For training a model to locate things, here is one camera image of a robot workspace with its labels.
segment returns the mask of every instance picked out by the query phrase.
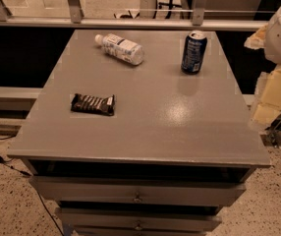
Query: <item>desk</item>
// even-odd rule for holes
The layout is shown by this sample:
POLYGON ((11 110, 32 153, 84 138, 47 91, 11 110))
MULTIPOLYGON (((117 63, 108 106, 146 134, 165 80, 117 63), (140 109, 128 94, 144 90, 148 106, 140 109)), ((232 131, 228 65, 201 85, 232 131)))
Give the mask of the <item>desk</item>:
POLYGON ((218 38, 206 33, 202 69, 189 76, 188 32, 112 30, 143 46, 137 67, 97 47, 108 32, 74 32, 9 156, 83 235, 204 235, 270 163, 218 38), (115 115, 71 112, 75 93, 115 94, 115 115))

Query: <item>bottle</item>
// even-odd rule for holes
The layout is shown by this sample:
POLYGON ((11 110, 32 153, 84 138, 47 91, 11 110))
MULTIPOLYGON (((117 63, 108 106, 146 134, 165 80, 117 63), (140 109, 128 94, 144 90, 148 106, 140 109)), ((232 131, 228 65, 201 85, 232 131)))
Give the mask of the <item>bottle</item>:
POLYGON ((133 65, 138 65, 143 60, 142 46, 131 42, 121 36, 109 33, 105 36, 98 34, 95 39, 96 43, 102 46, 105 53, 129 62, 133 65))

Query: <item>speckled floor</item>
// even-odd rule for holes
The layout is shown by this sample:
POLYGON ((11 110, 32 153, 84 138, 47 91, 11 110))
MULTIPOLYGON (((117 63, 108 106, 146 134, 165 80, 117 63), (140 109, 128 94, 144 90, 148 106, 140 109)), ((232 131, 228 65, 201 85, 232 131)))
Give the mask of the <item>speckled floor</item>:
MULTIPOLYGON (((0 141, 0 155, 4 158, 14 139, 0 141)), ((281 132, 278 134, 279 148, 268 141, 265 144, 272 166, 258 169, 250 177, 246 192, 232 206, 220 211, 223 222, 208 236, 281 236, 281 132)), ((8 165, 26 170, 19 160, 8 165)), ((45 204, 61 226, 54 215, 56 204, 50 201, 45 201, 45 204)), ((61 235, 28 178, 2 164, 0 235, 61 235)))

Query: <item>bottle cap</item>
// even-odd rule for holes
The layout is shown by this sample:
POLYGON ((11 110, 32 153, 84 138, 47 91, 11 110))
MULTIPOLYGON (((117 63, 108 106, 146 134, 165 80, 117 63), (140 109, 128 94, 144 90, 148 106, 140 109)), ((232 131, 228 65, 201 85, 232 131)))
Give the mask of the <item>bottle cap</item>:
POLYGON ((94 41, 99 44, 102 45, 102 39, 103 39, 103 35, 97 34, 94 38, 94 41))

